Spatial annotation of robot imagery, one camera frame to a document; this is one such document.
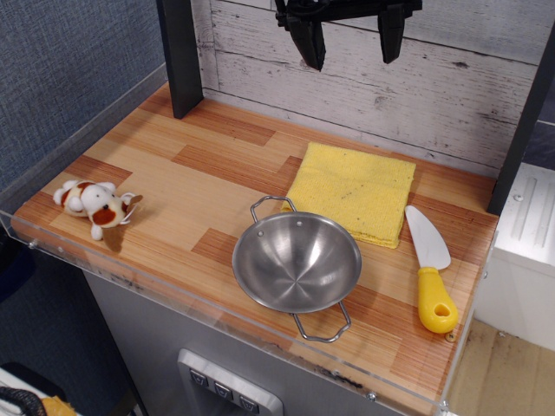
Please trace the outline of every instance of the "wire handle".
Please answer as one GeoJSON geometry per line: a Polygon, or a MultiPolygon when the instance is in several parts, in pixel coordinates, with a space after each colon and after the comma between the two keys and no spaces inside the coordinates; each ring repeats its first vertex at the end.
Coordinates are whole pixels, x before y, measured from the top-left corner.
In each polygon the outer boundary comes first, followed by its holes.
{"type": "Polygon", "coordinates": [[[253,204],[251,206],[252,219],[254,219],[255,223],[258,222],[258,218],[257,218],[257,214],[254,212],[254,209],[257,206],[259,206],[260,204],[262,204],[267,199],[279,199],[280,201],[287,201],[289,203],[289,205],[291,206],[291,209],[294,212],[297,212],[297,208],[295,208],[295,205],[293,204],[293,202],[289,198],[287,198],[287,197],[276,197],[276,196],[273,196],[273,195],[266,195],[265,197],[259,199],[258,202],[256,202],[255,204],[253,204]]]}
{"type": "Polygon", "coordinates": [[[303,328],[303,325],[301,324],[301,320],[298,319],[298,315],[297,314],[291,314],[291,315],[293,316],[293,318],[295,318],[295,323],[298,326],[298,330],[300,331],[301,335],[305,340],[330,343],[333,341],[337,341],[341,336],[341,334],[350,328],[350,324],[351,324],[349,314],[347,313],[347,309],[343,305],[343,301],[339,301],[339,306],[341,307],[341,311],[343,312],[343,316],[345,317],[345,321],[347,323],[341,329],[339,329],[339,331],[337,331],[337,334],[335,334],[331,338],[321,338],[319,336],[307,335],[306,332],[304,332],[304,328],[303,328]]]}

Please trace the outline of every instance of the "hole in handle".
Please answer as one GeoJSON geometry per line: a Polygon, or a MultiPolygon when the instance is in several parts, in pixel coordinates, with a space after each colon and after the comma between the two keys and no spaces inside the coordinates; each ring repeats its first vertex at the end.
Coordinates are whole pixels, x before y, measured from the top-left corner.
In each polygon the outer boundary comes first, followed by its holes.
{"type": "Polygon", "coordinates": [[[443,304],[439,304],[435,307],[434,312],[437,316],[450,316],[451,311],[449,308],[443,304]]]}

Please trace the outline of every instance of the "yellow knife handle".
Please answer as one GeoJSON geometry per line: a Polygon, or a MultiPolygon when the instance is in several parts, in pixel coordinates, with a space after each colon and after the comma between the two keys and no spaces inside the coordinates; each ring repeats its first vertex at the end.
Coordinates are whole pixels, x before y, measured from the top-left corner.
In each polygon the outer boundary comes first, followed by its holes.
{"type": "Polygon", "coordinates": [[[435,267],[418,270],[418,315],[424,327],[436,334],[457,326],[459,312],[435,267]]]}

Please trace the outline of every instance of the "plush puppy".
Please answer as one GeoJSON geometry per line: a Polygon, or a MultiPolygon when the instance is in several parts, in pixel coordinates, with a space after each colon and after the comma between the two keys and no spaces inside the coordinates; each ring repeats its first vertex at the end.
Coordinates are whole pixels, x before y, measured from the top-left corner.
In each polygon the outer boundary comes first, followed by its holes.
{"type": "Polygon", "coordinates": [[[110,182],[69,180],[54,193],[54,202],[74,217],[88,217],[93,223],[90,234],[94,240],[102,240],[114,251],[121,250],[122,235],[113,233],[117,225],[128,224],[134,205],[141,195],[131,192],[115,196],[115,185],[110,182]]]}

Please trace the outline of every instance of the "whitewashed wood wall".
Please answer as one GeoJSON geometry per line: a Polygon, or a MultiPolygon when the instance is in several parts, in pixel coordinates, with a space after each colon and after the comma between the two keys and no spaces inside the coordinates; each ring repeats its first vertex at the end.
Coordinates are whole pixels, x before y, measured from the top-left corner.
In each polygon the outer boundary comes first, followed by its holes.
{"type": "Polygon", "coordinates": [[[497,177],[555,3],[423,0],[389,65],[375,16],[324,23],[322,72],[273,0],[193,0],[193,16],[206,98],[497,177]]]}

